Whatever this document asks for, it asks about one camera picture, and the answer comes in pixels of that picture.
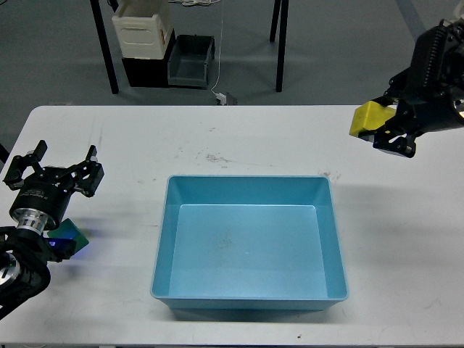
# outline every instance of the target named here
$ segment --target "black box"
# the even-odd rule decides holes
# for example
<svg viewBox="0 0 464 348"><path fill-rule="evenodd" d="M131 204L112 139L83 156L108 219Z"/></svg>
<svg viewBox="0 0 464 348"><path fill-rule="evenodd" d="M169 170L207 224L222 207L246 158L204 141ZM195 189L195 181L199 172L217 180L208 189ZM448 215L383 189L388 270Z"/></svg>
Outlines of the black box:
<svg viewBox="0 0 464 348"><path fill-rule="evenodd" d="M167 63L175 43L174 30L166 47L163 59L123 58L125 74L130 87L169 88Z"/></svg>

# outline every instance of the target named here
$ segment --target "metal cylinder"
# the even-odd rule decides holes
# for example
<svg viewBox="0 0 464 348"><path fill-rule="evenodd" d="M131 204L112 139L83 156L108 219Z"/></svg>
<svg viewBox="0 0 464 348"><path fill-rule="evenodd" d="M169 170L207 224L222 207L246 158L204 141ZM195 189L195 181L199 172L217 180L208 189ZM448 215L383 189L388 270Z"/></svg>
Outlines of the metal cylinder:
<svg viewBox="0 0 464 348"><path fill-rule="evenodd" d="M17 228L34 231L39 236L44 232L50 219L46 213L35 209L17 209L14 211L13 218L17 221Z"/></svg>
<svg viewBox="0 0 464 348"><path fill-rule="evenodd" d="M13 283L21 274L20 263L9 252L0 255L0 289Z"/></svg>

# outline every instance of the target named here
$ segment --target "table leg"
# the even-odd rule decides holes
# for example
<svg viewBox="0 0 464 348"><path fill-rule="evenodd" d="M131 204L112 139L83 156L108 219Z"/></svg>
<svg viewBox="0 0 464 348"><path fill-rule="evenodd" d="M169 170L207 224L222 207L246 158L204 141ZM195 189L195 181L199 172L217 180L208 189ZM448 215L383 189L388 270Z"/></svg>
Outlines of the table leg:
<svg viewBox="0 0 464 348"><path fill-rule="evenodd" d="M281 29L278 37L277 78L275 91L282 92L283 61L285 60L285 40L287 35L287 19L289 16L289 0L282 0Z"/></svg>
<svg viewBox="0 0 464 348"><path fill-rule="evenodd" d="M119 87L117 86L115 67L111 59L111 52L109 51L107 33L104 29L102 10L100 9L99 0L90 0L92 6L92 12L94 13L96 32L99 35L101 52L103 54L103 60L105 67L107 68L107 74L109 79L109 85L111 86L111 92L117 94Z"/></svg>
<svg viewBox="0 0 464 348"><path fill-rule="evenodd" d="M270 42L274 42L276 40L278 13L281 10L281 1L282 0L274 0L273 21L270 24L270 35L269 35Z"/></svg>

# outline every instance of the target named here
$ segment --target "storage box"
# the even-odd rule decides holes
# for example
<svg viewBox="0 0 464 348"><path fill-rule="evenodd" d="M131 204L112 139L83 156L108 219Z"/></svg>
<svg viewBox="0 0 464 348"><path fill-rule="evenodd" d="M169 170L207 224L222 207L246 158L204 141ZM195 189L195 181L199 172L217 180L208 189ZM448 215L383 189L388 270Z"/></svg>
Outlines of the storage box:
<svg viewBox="0 0 464 348"><path fill-rule="evenodd" d="M169 88L167 83L167 61L175 43L174 31L163 59L123 58L125 74L131 87Z"/></svg>
<svg viewBox="0 0 464 348"><path fill-rule="evenodd" d="M324 310L343 301L330 182L171 177L152 295L183 309Z"/></svg>
<svg viewBox="0 0 464 348"><path fill-rule="evenodd" d="M162 59L173 32L168 0L124 0L112 17L123 57Z"/></svg>
<svg viewBox="0 0 464 348"><path fill-rule="evenodd" d="M167 65L170 86L206 88L214 58L212 36L179 35Z"/></svg>

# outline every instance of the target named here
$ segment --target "white table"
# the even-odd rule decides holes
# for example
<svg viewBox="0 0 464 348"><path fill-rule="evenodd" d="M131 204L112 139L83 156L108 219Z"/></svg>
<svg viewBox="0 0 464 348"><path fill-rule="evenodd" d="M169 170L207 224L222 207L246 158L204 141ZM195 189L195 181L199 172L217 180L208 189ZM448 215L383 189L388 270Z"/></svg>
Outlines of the white table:
<svg viewBox="0 0 464 348"><path fill-rule="evenodd" d="M40 107L12 154L43 165L95 144L105 177L65 217L90 244L0 322L47 344L464 344L464 130L426 134L413 159L348 136L355 107ZM1 173L4 178L5 166ZM350 288L325 312L171 311L150 285L173 174L327 175ZM0 185L0 225L17 192Z"/></svg>

